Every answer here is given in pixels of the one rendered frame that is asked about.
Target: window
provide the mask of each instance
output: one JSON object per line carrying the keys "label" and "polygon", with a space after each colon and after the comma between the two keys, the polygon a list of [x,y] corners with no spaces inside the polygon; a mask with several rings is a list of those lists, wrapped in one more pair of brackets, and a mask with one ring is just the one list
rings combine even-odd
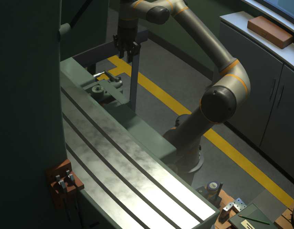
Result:
{"label": "window", "polygon": [[255,0],[294,24],[294,0]]}

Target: robotic arm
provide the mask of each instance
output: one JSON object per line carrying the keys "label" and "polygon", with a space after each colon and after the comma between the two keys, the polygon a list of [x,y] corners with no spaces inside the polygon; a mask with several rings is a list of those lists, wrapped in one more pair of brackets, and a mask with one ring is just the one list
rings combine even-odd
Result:
{"label": "robotic arm", "polygon": [[214,124],[228,120],[248,98],[251,86],[241,63],[224,48],[204,23],[187,7],[186,0],[120,0],[118,33],[114,36],[119,58],[124,50],[128,61],[135,56],[140,45],[135,43],[138,19],[164,24],[171,15],[197,42],[218,67],[222,79],[208,89],[199,107],[175,129],[167,131],[164,138],[177,148],[177,156],[189,152],[190,145]]}

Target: gray cabinet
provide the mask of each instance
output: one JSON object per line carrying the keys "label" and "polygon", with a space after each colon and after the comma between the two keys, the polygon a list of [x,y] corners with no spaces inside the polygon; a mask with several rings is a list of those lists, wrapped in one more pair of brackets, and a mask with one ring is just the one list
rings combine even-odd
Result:
{"label": "gray cabinet", "polygon": [[[241,62],[251,83],[250,96],[228,122],[259,146],[272,110],[283,63],[223,22],[220,24],[219,40]],[[219,79],[221,76],[215,67],[213,84]]]}
{"label": "gray cabinet", "polygon": [[260,149],[294,178],[294,71],[286,65]]}

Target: metal table surface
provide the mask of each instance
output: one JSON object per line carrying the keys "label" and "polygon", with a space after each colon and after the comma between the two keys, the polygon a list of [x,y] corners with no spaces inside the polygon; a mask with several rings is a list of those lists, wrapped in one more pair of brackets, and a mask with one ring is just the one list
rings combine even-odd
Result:
{"label": "metal table surface", "polygon": [[215,223],[219,211],[137,145],[63,69],[61,100],[69,159],[85,170],[77,175],[85,191],[121,228],[192,229]]}

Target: green notebook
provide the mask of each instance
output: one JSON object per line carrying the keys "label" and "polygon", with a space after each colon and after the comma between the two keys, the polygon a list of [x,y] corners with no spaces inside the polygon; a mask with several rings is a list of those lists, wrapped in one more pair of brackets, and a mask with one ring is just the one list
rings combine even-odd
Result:
{"label": "green notebook", "polygon": [[[258,219],[264,222],[269,222],[270,225],[265,224],[265,223],[260,223],[260,222],[256,222],[250,219],[245,219],[242,218],[238,215],[241,216],[246,216],[246,217],[250,217],[253,219]],[[251,226],[253,226],[253,229],[277,229],[277,227],[268,219],[268,217],[266,217],[264,215],[264,213],[261,212],[261,210],[259,210],[255,204],[250,204],[249,206],[247,206],[245,209],[243,209],[242,211],[240,211],[239,213],[237,213],[236,215],[234,215],[233,217],[231,217],[228,221],[237,229],[244,229],[245,226],[243,226],[241,223],[243,221],[247,220],[249,222],[249,224]]]}

